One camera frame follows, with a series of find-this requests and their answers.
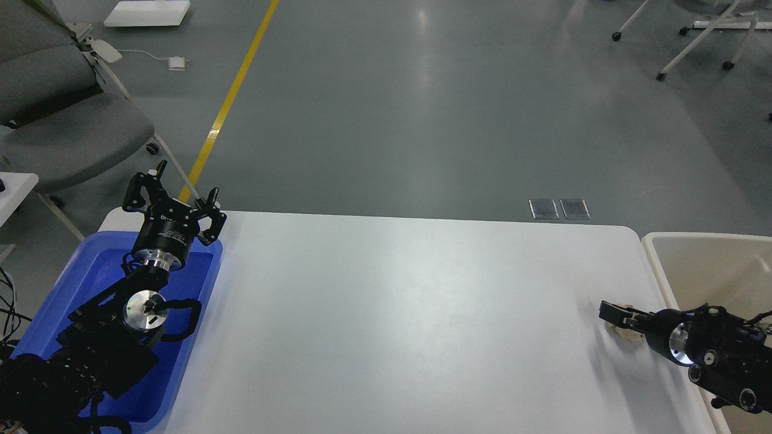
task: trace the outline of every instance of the white desk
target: white desk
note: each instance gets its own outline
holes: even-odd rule
[[[684,368],[598,318],[602,299],[665,306],[630,229],[226,213],[153,432],[714,432]]]
[[[3,171],[0,172],[0,179],[5,184],[5,191],[0,192],[0,226],[2,226],[38,183],[38,175]]]

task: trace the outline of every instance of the chair wheel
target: chair wheel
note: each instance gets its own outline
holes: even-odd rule
[[[156,155],[160,150],[161,148],[158,147],[158,145],[155,143],[151,142],[151,143],[145,144],[145,151],[147,151],[148,154],[150,155]]]
[[[53,202],[53,204],[56,205],[58,209],[64,208],[64,201],[61,198],[57,196],[49,196],[49,200]]]

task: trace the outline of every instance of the beige plastic bin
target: beige plastic bin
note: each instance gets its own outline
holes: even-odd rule
[[[642,242],[668,307],[688,310],[709,303],[744,318],[772,310],[772,238],[653,232]],[[727,424],[733,434],[772,432],[772,414],[750,415],[734,407],[718,412],[710,407],[713,395],[700,390],[717,432],[726,432]]]

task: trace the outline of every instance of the gray chair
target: gray chair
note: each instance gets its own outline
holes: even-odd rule
[[[123,94],[105,93],[95,71]],[[159,144],[193,192],[177,159],[105,62],[72,38],[50,0],[0,0],[0,124],[4,163],[39,176],[36,191],[79,239],[49,194],[91,179],[147,145]]]
[[[651,0],[645,0],[641,7],[639,7],[635,13],[619,28],[618,31],[611,35],[611,39],[618,41],[622,37],[624,32],[630,24],[635,21],[641,14],[644,8],[651,2]],[[679,7],[694,12],[696,14],[704,15],[708,18],[709,24],[690,44],[686,46],[673,60],[670,61],[664,68],[657,74],[657,80],[664,80],[668,72],[683,59],[684,56],[689,54],[703,39],[705,39],[716,27],[725,24],[733,24],[737,22],[749,22],[750,25],[745,33],[745,37],[734,53],[731,60],[727,60],[723,63],[722,68],[725,70],[731,70],[735,63],[740,60],[740,56],[743,54],[745,45],[748,43],[750,35],[756,30],[756,24],[759,22],[757,11],[769,7],[770,0],[673,0]],[[681,36],[685,36],[689,31],[689,27],[683,27],[679,31]]]

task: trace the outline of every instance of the gray floor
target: gray floor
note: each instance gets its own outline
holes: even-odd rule
[[[100,22],[115,0],[56,2]],[[104,29],[113,69],[190,168],[269,1],[193,0],[179,28]],[[225,209],[531,221],[529,198],[584,198],[589,224],[772,235],[772,36],[711,35],[660,83],[693,17],[636,0],[282,0],[198,186]],[[120,204],[140,151],[60,195],[87,232]],[[165,184],[181,182],[169,172]],[[37,199],[0,229],[34,314],[76,243]]]

